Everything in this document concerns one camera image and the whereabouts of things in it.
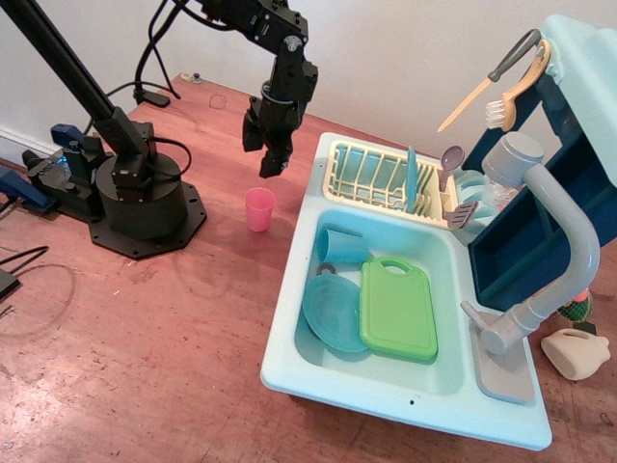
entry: dish rack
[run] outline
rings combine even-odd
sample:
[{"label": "dish rack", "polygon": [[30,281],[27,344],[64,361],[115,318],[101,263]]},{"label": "dish rack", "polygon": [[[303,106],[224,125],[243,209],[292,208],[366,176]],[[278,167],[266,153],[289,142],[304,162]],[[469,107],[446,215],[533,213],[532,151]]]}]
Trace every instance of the dish rack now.
[{"label": "dish rack", "polygon": [[332,143],[322,191],[336,203],[448,229],[443,211],[458,205],[453,177],[441,192],[441,163],[418,156],[416,164],[416,199],[411,212],[406,210],[407,156],[395,151],[376,150],[346,140]]}]

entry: baseboard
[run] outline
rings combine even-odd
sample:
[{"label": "baseboard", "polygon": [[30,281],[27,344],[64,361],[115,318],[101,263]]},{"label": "baseboard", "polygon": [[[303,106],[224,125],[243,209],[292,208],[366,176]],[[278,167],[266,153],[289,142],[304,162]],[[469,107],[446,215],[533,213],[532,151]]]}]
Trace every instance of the baseboard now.
[{"label": "baseboard", "polygon": [[21,154],[25,150],[31,150],[39,156],[46,157],[56,152],[58,147],[0,126],[0,158],[23,166]]}]

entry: brush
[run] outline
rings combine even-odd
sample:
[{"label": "brush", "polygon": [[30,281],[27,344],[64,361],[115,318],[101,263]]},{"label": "brush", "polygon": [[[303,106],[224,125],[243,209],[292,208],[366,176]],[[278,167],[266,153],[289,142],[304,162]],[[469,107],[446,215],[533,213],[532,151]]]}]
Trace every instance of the brush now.
[{"label": "brush", "polygon": [[521,39],[512,47],[508,54],[505,55],[505,58],[501,60],[501,62],[497,65],[497,67],[489,72],[486,79],[478,85],[473,92],[471,92],[467,98],[463,100],[461,104],[459,104],[454,111],[443,121],[440,128],[438,128],[438,132],[445,130],[451,123],[454,122],[456,118],[467,108],[472,101],[476,99],[478,95],[484,92],[491,84],[497,82],[501,75],[506,72],[509,68],[514,66],[520,58],[523,57],[529,51],[533,45],[538,44],[542,35],[538,29],[531,29],[527,32]]},{"label": "brush", "polygon": [[541,40],[533,63],[523,78],[512,89],[501,95],[501,99],[486,105],[486,123],[489,128],[501,128],[504,132],[512,129],[517,120],[517,97],[538,81],[549,60],[550,44]]}]

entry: faucet handle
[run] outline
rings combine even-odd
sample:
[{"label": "faucet handle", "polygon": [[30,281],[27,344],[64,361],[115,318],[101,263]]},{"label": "faucet handle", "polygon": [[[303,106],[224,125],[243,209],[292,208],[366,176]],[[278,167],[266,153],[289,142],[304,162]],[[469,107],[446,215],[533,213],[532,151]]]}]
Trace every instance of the faucet handle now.
[{"label": "faucet handle", "polygon": [[461,309],[463,309],[463,312],[471,318],[471,321],[475,324],[475,326],[480,328],[480,330],[486,330],[489,327],[488,323],[484,321],[484,318],[480,316],[480,313],[468,301],[461,302]]}]

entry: toy sink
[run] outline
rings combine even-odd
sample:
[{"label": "toy sink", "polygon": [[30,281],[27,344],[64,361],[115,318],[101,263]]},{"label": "toy sink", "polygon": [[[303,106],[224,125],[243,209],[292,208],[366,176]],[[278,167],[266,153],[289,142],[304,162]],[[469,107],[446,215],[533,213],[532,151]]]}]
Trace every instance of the toy sink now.
[{"label": "toy sink", "polygon": [[[298,218],[261,369],[270,389],[365,414],[526,449],[550,444],[547,413],[526,340],[524,354],[533,398],[524,404],[483,394],[478,388],[469,319],[462,300],[475,298],[466,246],[445,228],[333,201],[324,195],[332,147],[351,143],[405,152],[327,133],[322,135]],[[435,162],[418,156],[418,161]],[[345,353],[310,330],[303,312],[304,288],[320,262],[315,238],[324,229],[361,234],[373,256],[398,256],[428,276],[439,352],[432,362],[414,362],[372,350]],[[338,274],[359,284],[358,265]]]}]

